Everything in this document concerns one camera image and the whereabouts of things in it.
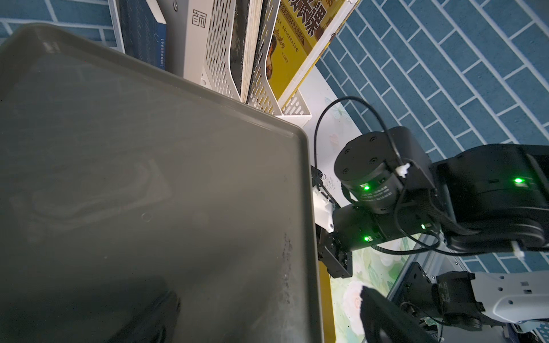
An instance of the perforated metal rack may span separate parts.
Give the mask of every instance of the perforated metal rack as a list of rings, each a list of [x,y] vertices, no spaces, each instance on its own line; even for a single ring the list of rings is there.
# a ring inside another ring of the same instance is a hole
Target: perforated metal rack
[[[267,114],[303,126],[311,118],[311,115],[301,93],[297,91],[284,109],[281,110],[267,80],[265,65],[279,6],[280,0],[270,0],[267,4],[265,24],[259,39],[260,55],[254,66],[255,71],[252,75],[248,104]],[[203,75],[208,78],[212,90],[242,101],[232,79],[229,66],[235,7],[236,0],[214,1]]]

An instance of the floral tablecloth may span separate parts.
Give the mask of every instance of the floral tablecloth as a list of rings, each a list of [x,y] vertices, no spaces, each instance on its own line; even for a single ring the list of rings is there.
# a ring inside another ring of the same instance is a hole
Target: floral tablecloth
[[[409,250],[413,241],[393,240],[379,246],[390,250]],[[336,343],[361,343],[364,329],[360,321],[360,292],[362,286],[378,290],[387,296],[408,256],[383,254],[371,248],[352,252],[353,276],[348,279],[330,279]]]

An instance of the blue tiled floor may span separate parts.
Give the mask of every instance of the blue tiled floor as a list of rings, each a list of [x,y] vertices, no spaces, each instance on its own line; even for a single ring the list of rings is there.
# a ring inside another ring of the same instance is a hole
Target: blue tiled floor
[[[361,0],[317,67],[336,94],[360,94],[388,124],[412,129],[435,160],[480,144],[548,144],[547,9],[543,0]],[[362,132],[379,128],[353,110]]]

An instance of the book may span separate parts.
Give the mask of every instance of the book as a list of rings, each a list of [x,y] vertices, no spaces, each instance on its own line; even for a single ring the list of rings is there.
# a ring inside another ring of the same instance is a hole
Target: book
[[[346,0],[281,0],[266,62],[267,79],[281,108],[356,5]]]
[[[236,0],[229,65],[242,102],[247,102],[261,22],[262,0]]]
[[[127,55],[166,69],[166,20],[156,0],[119,0]]]
[[[158,0],[169,29],[166,70],[200,85],[214,0]]]

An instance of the black cable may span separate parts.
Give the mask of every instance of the black cable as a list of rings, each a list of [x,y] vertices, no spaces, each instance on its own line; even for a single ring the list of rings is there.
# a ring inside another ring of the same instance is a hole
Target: black cable
[[[317,136],[317,133],[318,133],[318,127],[320,125],[320,121],[322,120],[322,118],[324,118],[324,115],[326,114],[326,112],[328,112],[328,110],[330,108],[332,108],[334,105],[342,102],[342,101],[345,101],[345,100],[354,100],[356,102],[359,102],[361,103],[362,105],[364,105],[367,109],[369,109],[373,115],[376,117],[376,119],[379,121],[379,124],[381,125],[382,129],[385,131],[385,134],[387,135],[387,139],[389,140],[389,144],[391,145],[391,148],[393,149],[393,151],[395,152],[395,155],[396,155],[396,160],[397,162],[399,163],[399,166],[403,165],[404,162],[402,162],[402,158],[400,157],[400,153],[399,153],[399,150],[396,148],[396,144],[395,144],[395,141],[393,140],[393,138],[391,137],[391,135],[388,133],[388,128],[387,128],[387,125],[385,125],[385,122],[383,121],[383,119],[381,118],[381,116],[379,115],[379,113],[377,113],[377,111],[375,110],[374,107],[372,107],[370,104],[368,104],[364,99],[362,98],[359,98],[359,97],[353,97],[353,96],[347,96],[347,97],[342,97],[342,98],[339,98],[339,99],[336,99],[334,101],[332,101],[323,111],[322,111],[322,114],[320,115],[320,117],[318,118],[318,121],[316,122],[316,127],[315,127],[315,136],[313,138],[313,153],[315,155],[315,168],[317,168],[317,158],[316,158],[316,136]]]
[[[427,312],[425,312],[424,310],[422,310],[421,307],[416,306],[416,305],[412,304],[411,302],[408,302],[408,301],[402,302],[402,303],[399,305],[399,308],[400,308],[400,309],[402,309],[402,305],[410,305],[410,306],[412,306],[413,308],[419,310],[420,312],[423,312],[423,313],[425,314],[426,317],[431,318],[434,322],[439,323],[440,325],[444,325],[443,322],[441,322],[441,321],[439,321],[439,320],[436,320],[435,318],[431,317]]]

